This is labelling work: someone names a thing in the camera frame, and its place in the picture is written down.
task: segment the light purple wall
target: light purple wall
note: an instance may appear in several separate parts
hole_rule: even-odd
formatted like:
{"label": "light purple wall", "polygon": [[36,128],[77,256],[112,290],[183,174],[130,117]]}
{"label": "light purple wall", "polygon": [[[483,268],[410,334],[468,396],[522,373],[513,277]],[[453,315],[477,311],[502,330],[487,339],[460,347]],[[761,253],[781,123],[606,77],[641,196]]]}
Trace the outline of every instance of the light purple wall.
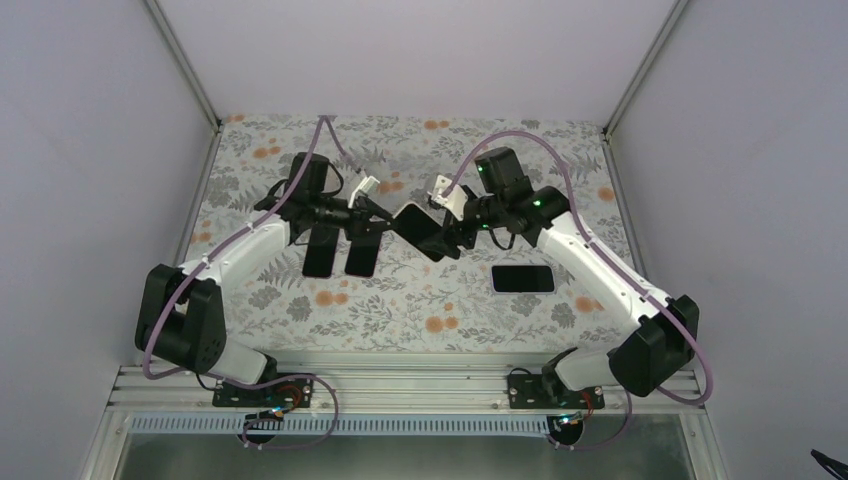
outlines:
{"label": "light purple wall", "polygon": [[848,462],[848,3],[692,2],[614,133],[650,276],[701,305],[732,478]]}
{"label": "light purple wall", "polygon": [[604,124],[674,0],[162,0],[216,110]]}
{"label": "light purple wall", "polygon": [[210,138],[141,1],[0,5],[0,477],[79,475]]}

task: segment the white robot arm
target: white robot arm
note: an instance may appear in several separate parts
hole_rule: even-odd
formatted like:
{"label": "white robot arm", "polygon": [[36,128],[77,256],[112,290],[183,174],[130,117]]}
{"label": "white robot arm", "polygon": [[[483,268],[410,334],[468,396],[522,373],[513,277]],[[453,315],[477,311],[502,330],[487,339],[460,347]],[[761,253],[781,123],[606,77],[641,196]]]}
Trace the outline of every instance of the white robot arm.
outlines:
{"label": "white robot arm", "polygon": [[[153,325],[176,286],[202,263],[206,266],[192,281],[184,298],[180,298],[179,303],[188,302],[187,307],[184,311],[170,312],[153,354],[196,373],[211,373],[244,384],[276,378],[273,358],[227,337],[223,295],[241,284],[254,268],[316,225],[344,230],[354,240],[357,235],[372,235],[395,226],[391,215],[367,196],[356,199],[354,192],[347,201],[316,194],[316,189],[320,192],[323,188],[329,163],[324,157],[316,158],[305,180],[292,187],[295,194],[289,202],[254,228],[253,222],[264,215],[262,211],[271,211],[277,204],[274,195],[279,184],[272,188],[268,197],[256,205],[258,211],[247,224],[249,231],[217,252],[215,258],[204,254],[178,268],[159,265],[150,272],[136,330],[137,348],[145,349]],[[534,190],[511,149],[491,150],[475,162],[489,195],[478,198],[462,186],[442,196],[450,181],[438,177],[431,204],[444,207],[449,214],[438,234],[414,246],[425,253],[459,258],[459,247],[473,248],[479,231],[505,227],[568,269],[619,322],[623,341],[569,349],[543,368],[543,384],[552,399],[556,401],[562,395],[587,387],[613,384],[620,384],[637,396],[646,396],[692,359],[691,347],[680,333],[601,259],[595,247],[653,298],[664,299],[668,310],[692,336],[697,333],[698,323],[694,302],[686,296],[672,299],[648,283],[591,230],[586,240],[578,230],[565,196],[553,187]],[[292,171],[297,167],[295,162]],[[375,182],[366,179],[360,186],[373,187]],[[373,215],[385,221],[371,222]]]}
{"label": "white robot arm", "polygon": [[[291,172],[298,171],[306,153],[295,157]],[[145,350],[155,325],[168,301],[190,272],[200,271],[191,280],[164,323],[153,346],[153,355],[198,374],[227,378],[255,385],[277,376],[276,361],[229,338],[224,322],[223,298],[259,267],[282,251],[305,231],[316,226],[344,230],[353,243],[371,238],[391,228],[391,214],[371,202],[366,194],[379,183],[366,177],[349,199],[323,193],[329,159],[313,155],[302,180],[287,180],[271,187],[255,205],[242,235],[234,235],[219,245],[215,253],[179,267],[159,265],[147,276],[142,297],[135,344]],[[289,201],[278,207],[277,190],[286,183],[293,189]],[[382,221],[371,221],[377,216]]]}
{"label": "white robot arm", "polygon": [[618,321],[622,341],[572,348],[549,362],[543,375],[551,396],[556,398],[557,391],[563,389],[577,391],[619,384],[637,396],[646,396],[693,358],[694,352],[680,332],[596,249],[612,259],[647,295],[664,301],[664,306],[694,337],[699,312],[689,297],[673,299],[651,285],[591,230],[587,231],[589,239],[584,238],[568,199],[553,187],[533,190],[511,149],[491,150],[477,157],[475,164],[489,195],[478,198],[466,186],[444,195],[451,182],[438,176],[430,204],[448,210],[449,218],[440,238],[419,248],[458,258],[459,246],[474,247],[477,231],[504,227],[564,266]]}

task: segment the smartphone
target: smartphone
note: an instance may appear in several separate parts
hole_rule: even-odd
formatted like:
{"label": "smartphone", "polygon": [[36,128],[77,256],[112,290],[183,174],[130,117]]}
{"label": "smartphone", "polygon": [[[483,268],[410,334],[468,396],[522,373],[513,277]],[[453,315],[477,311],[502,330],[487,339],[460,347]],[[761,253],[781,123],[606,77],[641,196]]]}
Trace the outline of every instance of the smartphone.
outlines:
{"label": "smartphone", "polygon": [[410,202],[404,205],[397,215],[395,215],[394,223],[395,233],[417,248],[427,258],[434,262],[445,258],[439,252],[421,248],[421,242],[440,233],[442,227],[416,203]]}
{"label": "smartphone", "polygon": [[494,265],[492,287],[497,293],[553,293],[554,272],[547,265]]}
{"label": "smartphone", "polygon": [[345,263],[345,274],[355,277],[373,277],[382,238],[382,232],[377,232],[352,240],[350,252],[347,254],[347,263]]}
{"label": "smartphone", "polygon": [[309,232],[309,244],[306,246],[306,258],[303,259],[303,276],[330,278],[333,275],[338,243],[338,228],[321,225],[312,227]]}

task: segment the floral pattern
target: floral pattern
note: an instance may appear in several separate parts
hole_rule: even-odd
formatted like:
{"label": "floral pattern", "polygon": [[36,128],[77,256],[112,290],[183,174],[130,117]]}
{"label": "floral pattern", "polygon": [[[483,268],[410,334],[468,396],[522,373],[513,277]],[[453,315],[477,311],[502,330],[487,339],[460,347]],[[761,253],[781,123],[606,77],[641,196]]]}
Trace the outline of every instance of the floral pattern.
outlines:
{"label": "floral pattern", "polygon": [[[189,258],[243,225],[253,204],[286,177],[292,158],[305,151],[317,118],[308,115],[236,115],[227,120],[212,168]],[[615,192],[598,128],[588,123],[542,120],[338,117],[339,139],[365,171],[381,180],[371,198],[390,212],[413,200],[427,206],[426,185],[435,173],[456,171],[485,136],[507,129],[547,139],[570,164],[577,207],[587,223],[630,262]],[[564,182],[547,153],[524,139],[488,145],[512,147],[536,188]],[[343,196],[360,176],[342,161],[325,131],[317,153],[329,157],[345,180]],[[478,193],[476,171],[462,180]],[[338,187],[328,179],[328,189]],[[504,232],[496,232],[506,243]],[[308,234],[298,239],[303,243]],[[393,233],[383,236],[373,278],[344,275],[349,243],[340,237],[334,273],[304,278],[305,246],[281,246],[225,298],[227,329],[239,341],[264,350],[411,352],[560,352],[576,345],[613,341],[620,335],[602,305],[563,267],[554,269],[551,295],[502,295],[491,290],[496,264],[550,264],[517,239],[510,251],[480,235],[462,258],[434,263]]]}

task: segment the bracket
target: bracket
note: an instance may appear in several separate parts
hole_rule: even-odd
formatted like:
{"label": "bracket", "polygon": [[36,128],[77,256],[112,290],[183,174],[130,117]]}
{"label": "bracket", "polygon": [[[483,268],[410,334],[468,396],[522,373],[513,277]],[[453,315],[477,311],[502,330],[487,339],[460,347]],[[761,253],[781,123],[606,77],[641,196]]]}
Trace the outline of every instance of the bracket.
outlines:
{"label": "bracket", "polygon": [[542,386],[542,375],[513,373],[506,377],[509,408],[519,410],[585,410],[586,397],[594,410],[604,408],[604,391],[601,387],[589,387],[575,392],[564,392],[560,402],[555,402]]}
{"label": "bracket", "polygon": [[[279,373],[277,378],[285,377],[287,375],[294,374]],[[215,396],[212,398],[212,405],[215,407],[269,409],[289,406],[293,402],[291,391],[283,388],[289,385],[297,387],[303,393],[297,408],[309,408],[310,401],[312,400],[314,382],[303,378],[289,380],[261,390],[245,390],[228,383],[223,383],[220,388],[215,391]]]}

